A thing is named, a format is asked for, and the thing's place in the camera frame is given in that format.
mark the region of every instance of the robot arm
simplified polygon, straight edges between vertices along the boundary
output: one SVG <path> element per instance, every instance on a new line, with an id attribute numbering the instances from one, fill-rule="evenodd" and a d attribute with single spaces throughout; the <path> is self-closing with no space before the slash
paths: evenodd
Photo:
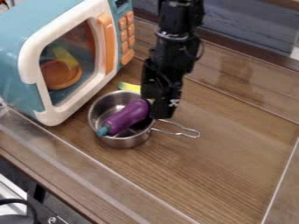
<path id="1" fill-rule="evenodd" d="M 156 45 L 144 62 L 141 96 L 153 99 L 151 117 L 171 118 L 179 106 L 183 76 L 192 71 L 201 45 L 195 28 L 204 16 L 203 0 L 160 0 Z"/>

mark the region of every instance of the wooden table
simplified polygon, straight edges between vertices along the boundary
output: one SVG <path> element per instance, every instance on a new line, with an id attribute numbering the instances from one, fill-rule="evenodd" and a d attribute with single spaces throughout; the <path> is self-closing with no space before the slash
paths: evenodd
<path id="1" fill-rule="evenodd" d="M 209 45 L 205 60 L 215 65 L 212 49 L 235 53 Z M 264 72 L 288 73 L 258 63 Z M 228 65 L 237 75 L 244 65 Z M 43 129 L 13 111 L 0 117 L 3 157 L 95 223 L 259 223 L 295 150 L 299 125 L 249 98 L 247 103 L 201 85 L 192 74 L 173 120 L 197 129 L 200 139 L 152 133 L 135 149 L 111 149 L 88 125 L 89 105 L 120 81 L 137 84 L 141 67 L 143 60 L 133 59 L 57 127 Z M 169 129 L 161 123 L 156 127 Z"/>

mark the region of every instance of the metal pot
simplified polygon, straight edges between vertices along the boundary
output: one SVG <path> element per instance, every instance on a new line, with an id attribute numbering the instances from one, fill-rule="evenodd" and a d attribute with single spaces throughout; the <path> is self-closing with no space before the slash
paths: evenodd
<path id="1" fill-rule="evenodd" d="M 91 128 L 97 132 L 103 126 L 107 117 L 124 108 L 124 106 L 135 99 L 140 98 L 140 94 L 132 91 L 116 91 L 101 96 L 92 104 L 88 112 L 88 123 Z M 180 124 L 165 120 L 160 122 L 169 123 L 180 127 L 183 130 L 192 132 L 193 135 L 187 133 L 172 133 L 165 130 L 153 128 L 155 120 L 147 117 L 141 122 L 129 127 L 125 131 L 115 136 L 101 136 L 99 140 L 113 148 L 132 148 L 141 144 L 151 136 L 151 131 L 159 131 L 168 135 L 185 136 L 191 138 L 200 137 L 200 133 L 195 129 L 187 129 Z"/>

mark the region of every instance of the toy microwave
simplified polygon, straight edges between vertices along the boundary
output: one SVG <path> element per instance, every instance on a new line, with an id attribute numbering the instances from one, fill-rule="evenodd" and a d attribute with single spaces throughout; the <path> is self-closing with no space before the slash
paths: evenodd
<path id="1" fill-rule="evenodd" d="M 24 0 L 0 24 L 0 97 L 57 125 L 135 56 L 131 0 Z"/>

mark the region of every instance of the orange button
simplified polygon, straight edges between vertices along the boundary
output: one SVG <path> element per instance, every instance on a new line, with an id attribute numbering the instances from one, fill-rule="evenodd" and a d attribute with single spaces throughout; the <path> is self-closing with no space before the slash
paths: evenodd
<path id="1" fill-rule="evenodd" d="M 124 66 L 135 57 L 135 51 L 129 49 L 121 58 L 121 65 Z"/>
<path id="2" fill-rule="evenodd" d="M 121 17 L 117 22 L 119 29 L 123 31 L 127 28 L 127 18 Z"/>
<path id="3" fill-rule="evenodd" d="M 121 45 L 121 52 L 125 53 L 128 50 L 128 43 L 125 42 L 123 45 Z"/>
<path id="4" fill-rule="evenodd" d="M 125 20 L 127 20 L 127 23 L 131 25 L 133 22 L 135 22 L 135 13 L 132 11 L 129 11 L 127 14 L 125 14 Z"/>
<path id="5" fill-rule="evenodd" d="M 131 24 L 127 28 L 128 31 L 128 37 L 133 36 L 136 34 L 136 27 L 133 24 Z"/>
<path id="6" fill-rule="evenodd" d="M 136 44 L 136 36 L 133 35 L 129 39 L 128 39 L 128 45 L 133 46 Z"/>
<path id="7" fill-rule="evenodd" d="M 127 31 L 121 31 L 120 39 L 121 39 L 121 42 L 127 41 Z"/>

